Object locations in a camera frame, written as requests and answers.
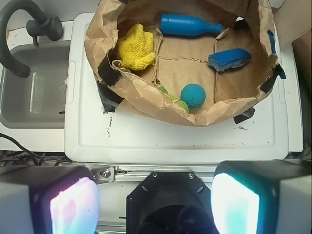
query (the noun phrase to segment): yellow cloth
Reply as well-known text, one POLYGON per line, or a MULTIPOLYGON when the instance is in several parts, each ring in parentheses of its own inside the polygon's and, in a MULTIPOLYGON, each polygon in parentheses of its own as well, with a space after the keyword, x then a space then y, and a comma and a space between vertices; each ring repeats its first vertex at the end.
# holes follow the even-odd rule
POLYGON ((140 71, 155 61, 153 34, 144 32, 142 24, 133 25, 118 44, 122 67, 140 71))

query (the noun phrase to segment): sink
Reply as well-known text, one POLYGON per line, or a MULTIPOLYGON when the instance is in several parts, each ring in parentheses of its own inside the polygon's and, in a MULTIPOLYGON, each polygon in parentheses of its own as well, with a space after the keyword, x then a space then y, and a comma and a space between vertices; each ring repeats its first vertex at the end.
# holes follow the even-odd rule
POLYGON ((0 121, 10 129, 63 129, 70 41, 20 45, 14 58, 31 68, 22 79, 4 69, 0 121))

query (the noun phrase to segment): blue ball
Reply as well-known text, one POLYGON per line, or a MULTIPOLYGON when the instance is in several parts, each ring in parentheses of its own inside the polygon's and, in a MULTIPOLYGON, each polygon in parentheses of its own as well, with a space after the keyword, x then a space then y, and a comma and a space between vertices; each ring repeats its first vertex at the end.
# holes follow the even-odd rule
POLYGON ((198 84, 188 84, 181 91, 181 100, 191 109, 200 108, 205 99, 205 90, 198 84))

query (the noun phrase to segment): brown paper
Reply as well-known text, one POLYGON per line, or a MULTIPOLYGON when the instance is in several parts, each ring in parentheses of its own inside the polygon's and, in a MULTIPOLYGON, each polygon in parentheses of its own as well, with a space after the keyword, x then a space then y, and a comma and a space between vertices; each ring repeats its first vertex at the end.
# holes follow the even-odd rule
POLYGON ((120 80, 109 86, 124 98, 118 108, 172 124, 208 126, 241 114, 268 95, 260 86, 272 76, 277 63, 268 30, 274 32, 267 0, 136 0, 127 4, 102 0, 87 30, 85 49, 101 84, 105 82, 98 67, 106 55, 112 69, 120 72, 120 80), (222 23, 224 31, 217 38, 163 36, 158 29, 163 13, 194 15, 210 23, 222 23), (250 29, 235 31, 237 16, 244 17, 250 29), (144 71, 131 72, 120 67, 116 44, 118 37, 136 23, 153 33, 156 62, 144 71), (234 48, 251 53, 245 67, 217 73, 208 66, 208 55, 234 48), (189 83, 200 84, 207 95, 202 108, 190 113, 158 90, 163 85, 179 97, 189 83))

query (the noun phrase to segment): blue bottle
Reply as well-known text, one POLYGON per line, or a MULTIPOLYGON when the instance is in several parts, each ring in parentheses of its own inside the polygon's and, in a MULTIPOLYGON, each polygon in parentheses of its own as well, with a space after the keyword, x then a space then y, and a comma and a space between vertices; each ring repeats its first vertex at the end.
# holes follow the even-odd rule
POLYGON ((160 19, 160 30, 163 34, 181 36, 198 36, 203 33, 219 35, 222 30, 222 25, 208 24, 201 18, 195 16, 162 14, 160 19))

